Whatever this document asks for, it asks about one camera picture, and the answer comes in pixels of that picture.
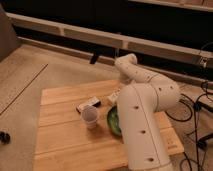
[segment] dark panel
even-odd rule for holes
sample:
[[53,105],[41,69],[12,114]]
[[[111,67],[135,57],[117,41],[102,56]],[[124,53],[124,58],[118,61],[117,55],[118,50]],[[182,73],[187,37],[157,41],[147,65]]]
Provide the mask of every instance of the dark panel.
[[20,46],[20,42],[0,4],[0,61]]
[[38,41],[44,41],[47,43],[60,45],[68,48],[78,49],[90,53],[98,52],[102,55],[106,56],[114,56],[115,50],[113,48],[109,48],[106,46],[101,46],[94,43],[88,43],[80,40],[74,40],[71,38],[51,35],[39,31],[33,31],[29,29],[23,29],[19,27],[15,27],[15,31],[21,37],[26,37]]
[[94,25],[93,0],[0,0],[8,12],[74,25]]
[[124,34],[192,48],[213,41],[213,13],[135,2],[122,10]]
[[121,24],[125,0],[95,0],[95,21],[98,29],[119,33],[123,31]]

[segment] black cable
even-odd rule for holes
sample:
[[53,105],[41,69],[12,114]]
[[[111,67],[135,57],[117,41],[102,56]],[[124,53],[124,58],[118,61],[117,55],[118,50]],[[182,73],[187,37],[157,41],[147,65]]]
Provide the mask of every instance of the black cable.
[[196,119],[196,111],[194,109],[194,129],[195,129],[195,147],[196,147],[196,160],[197,160],[197,171],[200,171],[200,159],[199,159],[199,151],[198,151],[198,135],[197,135],[197,119]]
[[[185,97],[186,99],[188,99],[190,102],[192,102],[193,104],[194,104],[194,101],[190,98],[190,97],[188,97],[187,95],[185,95],[185,94],[181,94],[183,97]],[[186,103],[185,102],[185,100],[183,100],[183,99],[180,99],[180,101],[179,101],[180,103],[182,103],[182,104],[184,104],[188,109],[189,109],[189,116],[186,118],[186,119],[178,119],[178,118],[175,118],[175,117],[173,117],[167,110],[165,111],[165,113],[166,113],[166,115],[169,117],[169,118],[171,118],[171,119],[173,119],[174,121],[177,121],[177,122],[187,122],[187,121],[190,121],[191,120],[191,118],[192,118],[192,116],[193,116],[193,110],[192,110],[192,107],[188,104],[188,103]]]
[[[198,130],[198,124],[199,124],[199,119],[200,119],[200,114],[199,114],[199,112],[197,112],[198,113],[198,115],[197,115],[197,130]],[[195,130],[193,130],[193,131],[191,131],[191,132],[189,132],[189,133],[186,133],[185,135],[191,140],[191,141],[193,141],[194,143],[196,143],[195,142],[195,140],[193,140],[191,137],[190,137],[190,135],[192,135],[192,134],[194,134],[195,133]]]
[[206,96],[206,93],[203,93],[200,96],[198,96],[198,98],[196,99],[195,103],[198,102],[201,99],[201,97],[203,97],[203,96]]
[[207,153],[207,149],[205,149],[205,151],[204,151],[203,161],[202,161],[202,164],[201,164],[201,167],[202,167],[202,168],[203,168],[204,163],[205,163],[205,161],[206,161],[206,153]]
[[210,45],[213,45],[213,42],[208,42],[208,43],[204,44],[204,45],[200,48],[199,55],[201,54],[202,50],[204,50],[206,47],[208,47],[208,46],[210,46]]
[[201,88],[203,90],[204,93],[206,93],[206,97],[211,101],[213,102],[213,99],[211,99],[209,97],[209,95],[213,95],[213,92],[209,91],[209,81],[206,80],[204,81],[202,84],[201,84]]
[[188,165],[189,165],[189,171],[192,171],[192,164],[190,162],[190,159],[189,157],[187,156],[187,154],[185,152],[183,152],[184,156],[185,156],[185,159],[183,159],[181,162],[180,162],[180,171],[183,171],[183,163],[184,161],[187,161],[188,162]]
[[193,116],[193,115],[192,115],[191,106],[190,106],[189,104],[187,104],[186,102],[182,101],[182,100],[180,100],[179,102],[182,103],[182,104],[184,104],[185,106],[187,106],[187,108],[188,108],[189,111],[190,111],[189,117],[187,117],[186,119],[177,119],[177,118],[171,116],[171,114],[170,114],[168,111],[165,111],[166,115],[167,115],[169,118],[171,118],[171,119],[173,119],[173,120],[175,120],[175,121],[177,121],[177,122],[187,122],[187,121],[191,120],[191,118],[192,118],[192,116]]

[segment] floor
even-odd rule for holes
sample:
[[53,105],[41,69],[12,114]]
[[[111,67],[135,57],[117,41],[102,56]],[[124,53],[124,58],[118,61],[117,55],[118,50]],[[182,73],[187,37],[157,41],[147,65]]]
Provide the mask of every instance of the floor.
[[[12,141],[0,144],[0,171],[31,171],[41,90],[51,87],[68,86],[118,78],[113,66],[97,63],[90,65],[87,60],[44,50],[30,45],[22,45],[0,63],[0,130],[9,132]],[[179,83],[182,93],[195,99],[202,93],[199,87]],[[182,117],[186,108],[178,105],[169,112]],[[213,130],[213,115],[204,111],[200,114],[199,136]],[[193,130],[193,122],[172,121],[186,153],[195,159],[194,143],[185,136]],[[204,169],[213,169],[213,142],[209,141]],[[172,156],[174,170],[179,171],[182,154]],[[183,164],[184,171],[189,170]]]

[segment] screw hole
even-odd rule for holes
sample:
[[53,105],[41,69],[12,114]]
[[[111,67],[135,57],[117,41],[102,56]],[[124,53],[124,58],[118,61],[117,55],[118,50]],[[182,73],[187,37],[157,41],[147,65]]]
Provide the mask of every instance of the screw hole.
[[145,130],[142,130],[142,131],[140,131],[142,134],[145,134],[146,133],[146,131]]
[[147,160],[148,160],[149,162],[153,162],[153,161],[154,161],[153,158],[148,158]]
[[139,106],[134,106],[134,109],[139,109]]

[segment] cable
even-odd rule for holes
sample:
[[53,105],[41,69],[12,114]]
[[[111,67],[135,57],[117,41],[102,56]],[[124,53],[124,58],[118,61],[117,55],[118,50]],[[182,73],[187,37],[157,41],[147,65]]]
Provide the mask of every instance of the cable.
[[195,129],[195,146],[196,146],[196,159],[197,159],[197,171],[200,171],[200,159],[199,159],[199,151],[198,151],[198,135],[197,135],[197,119],[196,119],[196,111],[194,109],[194,129]]
[[200,48],[199,55],[201,54],[202,50],[204,50],[206,47],[208,47],[208,46],[210,46],[210,45],[213,45],[213,42],[208,42],[208,43],[204,44],[204,45]]
[[183,154],[184,154],[184,156],[185,156],[185,159],[183,159],[183,160],[180,162],[180,165],[179,165],[180,171],[183,171],[183,163],[184,163],[184,161],[187,161],[187,162],[188,162],[189,169],[190,169],[190,171],[192,171],[192,164],[191,164],[191,162],[190,162],[189,157],[187,156],[187,154],[186,154],[185,152],[183,152]]
[[[183,160],[180,162],[180,165],[179,165],[180,171],[184,171],[184,170],[183,170],[183,163],[184,163],[186,160],[187,160],[187,159],[185,158],[185,159],[183,159]],[[196,162],[195,160],[193,160],[193,159],[189,159],[189,161],[190,161],[190,163],[193,162],[193,163],[197,164],[197,162]],[[199,165],[198,167],[199,167],[199,171],[204,171],[204,168],[203,168],[201,165]]]
[[209,81],[206,80],[204,81],[202,84],[201,84],[201,88],[203,90],[203,92],[206,94],[206,97],[211,101],[213,102],[213,99],[211,99],[209,97],[209,95],[213,95],[213,92],[209,91]]
[[206,153],[207,153],[207,149],[204,151],[203,161],[202,161],[202,164],[201,164],[201,167],[202,167],[202,168],[203,168],[204,163],[205,163],[205,161],[206,161]]
[[[185,97],[186,99],[188,99],[190,102],[192,102],[193,104],[194,104],[194,101],[190,98],[190,97],[188,97],[187,95],[185,95],[185,94],[181,94],[183,97]],[[165,111],[165,113],[166,113],[166,115],[169,117],[169,118],[171,118],[171,119],[173,119],[174,121],[177,121],[177,122],[187,122],[187,121],[190,121],[191,120],[191,118],[192,118],[192,116],[193,116],[193,110],[192,110],[192,107],[184,100],[184,99],[180,99],[180,101],[179,101],[180,103],[182,103],[182,104],[184,104],[186,107],[187,107],[187,109],[189,110],[189,116],[186,118],[186,119],[178,119],[178,118],[175,118],[175,117],[173,117],[169,112],[168,112],[168,110],[166,110]]]
[[[197,115],[197,130],[198,130],[198,124],[199,124],[199,119],[200,119],[200,114],[199,114],[199,112],[197,112],[198,113],[198,115]],[[191,132],[189,132],[189,133],[186,133],[185,135],[187,136],[187,138],[189,138],[192,142],[194,142],[195,143],[195,140],[193,140],[191,137],[190,137],[190,135],[192,135],[192,134],[194,134],[195,133],[195,130],[193,130],[193,131],[191,131]]]

